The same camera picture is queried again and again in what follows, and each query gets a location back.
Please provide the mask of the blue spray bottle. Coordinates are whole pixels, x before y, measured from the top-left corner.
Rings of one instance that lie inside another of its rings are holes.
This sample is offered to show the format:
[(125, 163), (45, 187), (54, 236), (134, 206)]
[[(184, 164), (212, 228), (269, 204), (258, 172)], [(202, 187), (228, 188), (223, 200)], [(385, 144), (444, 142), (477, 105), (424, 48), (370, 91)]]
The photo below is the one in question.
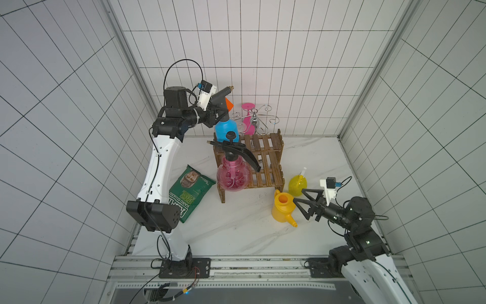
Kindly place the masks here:
[(210, 104), (216, 115), (215, 134), (218, 142), (238, 143), (239, 130), (234, 120), (230, 118), (230, 111), (234, 104), (227, 99), (227, 96), (234, 90), (233, 86), (228, 86), (217, 92), (211, 97)]

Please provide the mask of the yellow-green spray bottle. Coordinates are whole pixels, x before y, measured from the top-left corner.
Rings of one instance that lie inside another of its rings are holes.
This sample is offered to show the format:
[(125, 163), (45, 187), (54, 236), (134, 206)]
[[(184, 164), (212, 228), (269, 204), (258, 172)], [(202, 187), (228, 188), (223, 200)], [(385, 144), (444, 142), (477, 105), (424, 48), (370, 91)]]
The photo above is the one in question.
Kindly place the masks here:
[(289, 194), (293, 197), (302, 195), (302, 190), (307, 188), (307, 180), (305, 177), (307, 168), (304, 167), (300, 174), (294, 176), (289, 182)]

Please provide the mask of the yellow watering can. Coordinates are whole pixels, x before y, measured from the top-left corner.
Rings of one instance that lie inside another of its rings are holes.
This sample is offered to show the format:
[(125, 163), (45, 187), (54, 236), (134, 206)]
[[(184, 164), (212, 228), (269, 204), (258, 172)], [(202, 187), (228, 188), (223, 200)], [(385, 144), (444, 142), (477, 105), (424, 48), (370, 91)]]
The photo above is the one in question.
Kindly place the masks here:
[(277, 222), (289, 223), (292, 227), (297, 227), (297, 222), (292, 217), (292, 213), (296, 209), (293, 199), (294, 197), (289, 193), (281, 192), (276, 189), (272, 217)]

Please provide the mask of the pink pressure sprayer bottle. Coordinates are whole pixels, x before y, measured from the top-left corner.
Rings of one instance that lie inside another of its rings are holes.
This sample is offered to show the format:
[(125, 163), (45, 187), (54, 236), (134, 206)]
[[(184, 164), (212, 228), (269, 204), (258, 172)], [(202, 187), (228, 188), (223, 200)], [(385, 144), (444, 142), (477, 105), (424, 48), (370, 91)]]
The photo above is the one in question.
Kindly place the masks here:
[(245, 144), (237, 142), (236, 137), (234, 131), (229, 131), (226, 141), (208, 141), (208, 144), (220, 148), (224, 152), (216, 179), (223, 190), (232, 192), (243, 190), (249, 185), (252, 179), (250, 167), (257, 173), (261, 170), (254, 154)]

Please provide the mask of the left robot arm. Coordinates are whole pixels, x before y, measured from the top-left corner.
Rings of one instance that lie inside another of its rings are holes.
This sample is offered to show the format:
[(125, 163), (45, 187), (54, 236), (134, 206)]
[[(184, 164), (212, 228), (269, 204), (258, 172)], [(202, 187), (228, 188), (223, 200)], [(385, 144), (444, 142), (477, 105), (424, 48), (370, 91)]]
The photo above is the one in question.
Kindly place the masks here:
[(165, 104), (149, 130), (153, 144), (151, 160), (143, 186), (136, 199), (127, 202), (127, 213), (149, 232), (159, 232), (167, 253), (164, 260), (190, 265), (190, 246), (177, 225), (181, 209), (169, 203), (170, 171), (182, 146), (185, 133), (198, 124), (215, 126), (225, 120), (229, 109), (226, 97), (233, 86), (218, 91), (215, 86), (198, 85), (200, 94), (194, 105), (188, 104), (191, 90), (173, 86), (164, 89)]

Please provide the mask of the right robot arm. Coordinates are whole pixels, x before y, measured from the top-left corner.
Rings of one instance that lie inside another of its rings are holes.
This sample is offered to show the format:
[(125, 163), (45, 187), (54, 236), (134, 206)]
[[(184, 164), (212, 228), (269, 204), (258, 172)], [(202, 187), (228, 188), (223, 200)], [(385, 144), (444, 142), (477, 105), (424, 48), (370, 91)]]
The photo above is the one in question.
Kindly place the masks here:
[(321, 218), (345, 230), (346, 245), (329, 251), (326, 258), (309, 258), (312, 276), (320, 272), (343, 277), (365, 303), (416, 303), (382, 238), (373, 230), (378, 219), (367, 198), (355, 196), (346, 206), (329, 203), (322, 190), (304, 189), (293, 202), (307, 220)]

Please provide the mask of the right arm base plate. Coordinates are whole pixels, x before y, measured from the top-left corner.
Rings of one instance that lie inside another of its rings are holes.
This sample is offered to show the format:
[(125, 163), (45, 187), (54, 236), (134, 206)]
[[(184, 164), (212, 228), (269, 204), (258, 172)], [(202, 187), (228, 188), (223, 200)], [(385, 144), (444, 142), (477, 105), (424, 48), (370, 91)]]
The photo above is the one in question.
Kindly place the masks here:
[(304, 262), (304, 267), (310, 271), (311, 278), (331, 279), (345, 278), (344, 271), (357, 269), (362, 266), (362, 262), (349, 257), (320, 257), (308, 258)]

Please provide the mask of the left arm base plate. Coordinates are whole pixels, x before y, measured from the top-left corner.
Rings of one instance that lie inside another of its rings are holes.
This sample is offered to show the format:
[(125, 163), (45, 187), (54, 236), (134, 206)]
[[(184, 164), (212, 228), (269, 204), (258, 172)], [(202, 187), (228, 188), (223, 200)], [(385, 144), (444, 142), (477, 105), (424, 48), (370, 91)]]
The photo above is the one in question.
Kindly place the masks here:
[(206, 279), (210, 277), (211, 258), (188, 258), (178, 262), (163, 262), (160, 279)]

